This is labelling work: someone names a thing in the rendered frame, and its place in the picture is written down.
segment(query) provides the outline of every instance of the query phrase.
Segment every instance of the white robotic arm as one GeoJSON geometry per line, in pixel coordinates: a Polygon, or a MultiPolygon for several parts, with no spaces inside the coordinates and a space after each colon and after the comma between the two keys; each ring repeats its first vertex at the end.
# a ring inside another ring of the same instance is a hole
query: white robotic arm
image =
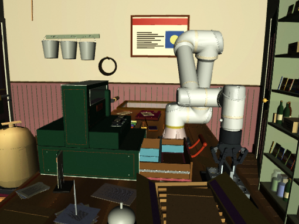
{"type": "MultiPolygon", "coordinates": [[[[219,145],[211,149],[215,162],[220,166],[225,156],[231,155],[235,158],[236,150],[239,152],[242,149],[243,154],[246,152],[246,149],[240,146],[245,87],[227,85],[223,88],[210,88],[214,61],[223,52],[223,46],[222,34],[214,30],[189,30],[177,38],[174,52],[177,56],[181,87],[176,92],[176,103],[166,106],[165,130],[162,136],[172,139],[187,138],[184,129],[186,123],[206,124],[212,118],[212,107],[222,107],[219,139],[223,140],[221,133],[227,139],[224,142],[219,141],[219,145]],[[198,60],[197,68],[193,53],[198,60]],[[221,147],[222,144],[233,145],[232,153],[225,150],[227,147],[221,147]],[[223,155],[220,159],[217,159],[214,153],[217,149],[220,149],[223,155]]],[[[244,157],[234,160],[236,165],[238,162],[242,163],[244,157]]]]}

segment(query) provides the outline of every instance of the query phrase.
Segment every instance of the yellow circle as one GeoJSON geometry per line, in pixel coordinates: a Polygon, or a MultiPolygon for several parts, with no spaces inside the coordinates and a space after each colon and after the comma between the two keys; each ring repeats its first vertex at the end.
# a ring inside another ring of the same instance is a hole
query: yellow circle
{"type": "Polygon", "coordinates": [[[178,36],[177,35],[172,35],[170,37],[170,42],[174,45],[175,41],[177,40],[178,36]]]}

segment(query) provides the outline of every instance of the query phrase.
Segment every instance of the framed poster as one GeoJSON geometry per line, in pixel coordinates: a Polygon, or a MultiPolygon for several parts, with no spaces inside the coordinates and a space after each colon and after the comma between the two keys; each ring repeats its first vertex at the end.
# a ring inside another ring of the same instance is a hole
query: framed poster
{"type": "Polygon", "coordinates": [[[131,16],[131,57],[176,57],[174,43],[189,21],[189,15],[131,16]]]}

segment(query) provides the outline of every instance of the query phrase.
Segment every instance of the bucket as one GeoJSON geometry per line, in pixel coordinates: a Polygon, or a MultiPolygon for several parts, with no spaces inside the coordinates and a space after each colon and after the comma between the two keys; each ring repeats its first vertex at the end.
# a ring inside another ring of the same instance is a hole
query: bucket
{"type": "Polygon", "coordinates": [[[45,58],[58,58],[59,41],[58,40],[42,40],[43,54],[45,58]]]}
{"type": "Polygon", "coordinates": [[[96,39],[94,42],[79,42],[81,60],[94,60],[96,53],[96,39]]]}
{"type": "Polygon", "coordinates": [[[76,41],[61,41],[60,44],[63,59],[76,59],[77,38],[76,41]]]}

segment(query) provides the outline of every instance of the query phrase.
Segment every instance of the pink wood paneling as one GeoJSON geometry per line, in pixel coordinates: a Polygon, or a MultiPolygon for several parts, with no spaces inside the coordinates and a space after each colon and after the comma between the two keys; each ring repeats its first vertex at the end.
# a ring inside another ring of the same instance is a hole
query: pink wood paneling
{"type": "MultiPolygon", "coordinates": [[[[36,130],[61,118],[62,83],[11,83],[14,120],[21,120],[18,126],[27,127],[33,135],[36,130]]],[[[119,101],[111,104],[115,110],[125,100],[130,101],[176,101],[179,85],[170,84],[109,84],[111,97],[119,96],[119,101]]],[[[253,150],[256,132],[259,86],[246,86],[246,102],[241,145],[249,152],[253,150]]],[[[219,139],[221,108],[213,108],[213,115],[207,126],[219,139]]]]}

